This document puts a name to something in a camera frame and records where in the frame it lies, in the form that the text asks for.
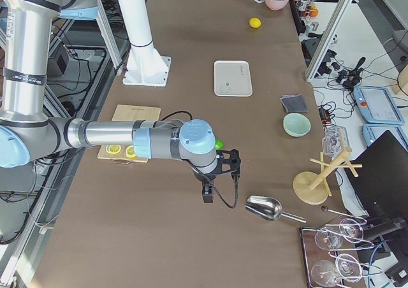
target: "lemon slice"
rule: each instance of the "lemon slice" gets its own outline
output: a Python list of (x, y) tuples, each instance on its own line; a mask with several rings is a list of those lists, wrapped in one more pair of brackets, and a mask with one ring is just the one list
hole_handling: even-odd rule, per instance
[(136, 157), (136, 153), (135, 153), (133, 146), (128, 146), (125, 150), (125, 154), (126, 154), (126, 157), (130, 159), (134, 159)]
[(122, 147), (120, 145), (109, 145), (106, 146), (106, 152), (109, 154), (115, 155), (119, 154), (119, 152), (122, 150)]

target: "lemon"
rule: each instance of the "lemon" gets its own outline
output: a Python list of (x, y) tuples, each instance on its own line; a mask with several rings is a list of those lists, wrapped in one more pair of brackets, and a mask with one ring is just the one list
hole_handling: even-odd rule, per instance
[(134, 159), (136, 157), (136, 153), (135, 153), (133, 146), (128, 146), (125, 150), (125, 154), (126, 154), (126, 157), (130, 159)]
[(262, 22), (261, 22), (261, 20), (260, 20), (259, 18), (252, 17), (252, 18), (249, 20), (249, 25), (250, 25), (252, 28), (257, 29), (257, 28), (261, 27)]
[(120, 145), (110, 145), (106, 146), (106, 152), (109, 154), (119, 154), (119, 152), (122, 150), (122, 147)]

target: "pink bowl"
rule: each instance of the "pink bowl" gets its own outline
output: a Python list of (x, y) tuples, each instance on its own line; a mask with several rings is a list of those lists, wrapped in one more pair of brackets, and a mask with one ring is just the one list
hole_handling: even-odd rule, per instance
[(280, 10), (287, 5), (289, 0), (265, 0), (265, 4), (273, 11)]

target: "desk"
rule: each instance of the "desk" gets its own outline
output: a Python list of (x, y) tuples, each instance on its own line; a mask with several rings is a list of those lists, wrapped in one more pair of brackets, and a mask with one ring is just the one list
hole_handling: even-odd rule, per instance
[[(172, 57), (167, 86), (128, 87), (116, 79), (100, 120), (110, 120), (117, 104), (159, 106), (162, 117), (189, 110), (207, 120), (225, 149), (240, 151), (238, 207), (229, 210), (218, 198), (204, 204), (201, 184), (184, 162), (121, 166), (89, 149), (30, 287), (305, 287), (299, 223), (268, 222), (244, 207), (257, 194), (279, 199), (308, 226), (333, 218), (292, 190), (297, 173), (319, 170), (308, 159), (318, 156), (323, 130), (303, 80), (289, 7), (273, 12), (251, 0), (149, 0), (147, 8), (155, 47)], [(263, 26), (251, 29), (251, 17)], [(249, 62), (251, 97), (214, 94), (220, 59)], [(282, 94), (305, 96), (312, 129), (303, 138), (282, 128)], [(215, 184), (233, 199), (230, 176)], [(327, 205), (341, 210), (332, 188)]]

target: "wooden stand base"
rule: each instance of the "wooden stand base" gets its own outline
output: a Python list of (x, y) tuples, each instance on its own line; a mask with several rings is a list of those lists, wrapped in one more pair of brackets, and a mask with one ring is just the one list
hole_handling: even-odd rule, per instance
[(315, 189), (309, 189), (319, 175), (314, 172), (304, 171), (295, 176), (293, 180), (293, 190), (303, 202), (318, 205), (326, 201), (328, 193), (324, 183), (321, 182)]

